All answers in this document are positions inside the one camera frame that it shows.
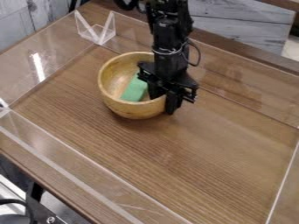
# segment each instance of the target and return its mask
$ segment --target wooden table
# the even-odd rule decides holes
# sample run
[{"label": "wooden table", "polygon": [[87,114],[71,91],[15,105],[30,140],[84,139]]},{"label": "wooden table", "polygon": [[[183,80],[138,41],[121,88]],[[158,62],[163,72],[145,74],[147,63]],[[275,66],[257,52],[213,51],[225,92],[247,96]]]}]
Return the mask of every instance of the wooden table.
[{"label": "wooden table", "polygon": [[[80,12],[99,24],[109,15],[95,2]],[[6,91],[20,75],[8,56],[36,43],[67,55],[79,47],[68,27],[66,17],[0,57]],[[131,121],[105,106],[98,73],[118,53],[150,51],[151,35],[147,24],[119,15],[117,29],[106,47],[82,47],[12,104],[2,153],[95,223],[266,223],[299,139],[299,79],[289,60],[271,66],[271,59],[261,63],[198,42],[199,100],[173,116]],[[19,61],[22,69],[27,64]],[[273,223],[286,214],[295,223],[293,208]]]}]

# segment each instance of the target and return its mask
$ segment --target green sponge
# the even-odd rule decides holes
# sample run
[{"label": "green sponge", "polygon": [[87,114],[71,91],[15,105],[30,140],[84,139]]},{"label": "green sponge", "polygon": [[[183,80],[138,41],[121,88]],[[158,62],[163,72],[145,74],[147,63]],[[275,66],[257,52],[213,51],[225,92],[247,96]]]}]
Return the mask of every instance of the green sponge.
[{"label": "green sponge", "polygon": [[121,96],[121,99],[127,102],[141,102],[146,95],[147,83],[138,79],[135,74],[133,80],[130,81],[126,91]]}]

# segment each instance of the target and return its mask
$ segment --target bowl rim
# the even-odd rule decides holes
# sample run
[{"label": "bowl rim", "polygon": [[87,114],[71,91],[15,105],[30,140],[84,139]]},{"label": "bowl rim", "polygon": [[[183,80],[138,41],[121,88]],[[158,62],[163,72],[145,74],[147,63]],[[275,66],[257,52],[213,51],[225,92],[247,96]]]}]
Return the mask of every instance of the bowl rim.
[{"label": "bowl rim", "polygon": [[102,74],[105,72],[105,70],[107,69],[109,65],[115,61],[115,60],[119,60],[121,58],[129,56],[129,55],[133,55],[133,54],[137,54],[137,53],[142,53],[142,54],[149,54],[149,55],[154,55],[151,52],[127,52],[127,53],[123,53],[121,55],[118,55],[117,57],[114,57],[113,59],[110,59],[106,64],[102,66],[102,68],[99,69],[99,72],[98,72],[98,86],[99,86],[99,90],[102,92],[102,94],[109,97],[110,99],[113,99],[114,101],[117,102],[121,102],[121,103],[125,103],[125,104],[129,104],[129,105],[147,105],[147,104],[151,104],[151,103],[155,103],[155,102],[159,102],[163,98],[165,98],[165,95],[162,95],[161,97],[150,100],[150,101],[125,101],[119,98],[117,98],[113,94],[109,93],[109,91],[106,90],[105,86],[103,86],[103,83],[102,83]]}]

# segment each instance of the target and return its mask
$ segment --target wooden bowl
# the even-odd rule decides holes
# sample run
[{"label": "wooden bowl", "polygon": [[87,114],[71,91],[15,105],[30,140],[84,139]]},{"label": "wooden bowl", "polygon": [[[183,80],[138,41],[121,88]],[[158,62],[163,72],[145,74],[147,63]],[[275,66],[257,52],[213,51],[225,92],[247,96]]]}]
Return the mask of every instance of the wooden bowl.
[{"label": "wooden bowl", "polygon": [[105,64],[98,74],[98,85],[106,105],[118,115],[130,119],[151,118],[165,112],[165,96],[154,100],[146,96],[139,102],[121,100],[127,84],[139,71],[137,63],[141,60],[154,61],[154,55],[150,52],[125,53]]}]

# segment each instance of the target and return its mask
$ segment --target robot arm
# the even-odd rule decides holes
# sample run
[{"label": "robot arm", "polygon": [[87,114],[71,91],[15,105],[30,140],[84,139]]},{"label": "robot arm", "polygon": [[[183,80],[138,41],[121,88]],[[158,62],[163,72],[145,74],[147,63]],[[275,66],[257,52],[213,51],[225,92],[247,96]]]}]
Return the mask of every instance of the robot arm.
[{"label": "robot arm", "polygon": [[[115,0],[117,5],[127,11],[139,8],[139,0],[130,4]],[[198,66],[201,50],[189,39],[193,32],[193,18],[187,0],[146,1],[151,33],[154,34],[154,62],[141,61],[139,79],[149,84],[151,99],[166,95],[165,111],[171,115],[182,106],[183,100],[195,102],[199,84],[187,73],[189,65]],[[197,63],[190,62],[190,46],[199,52]]]}]

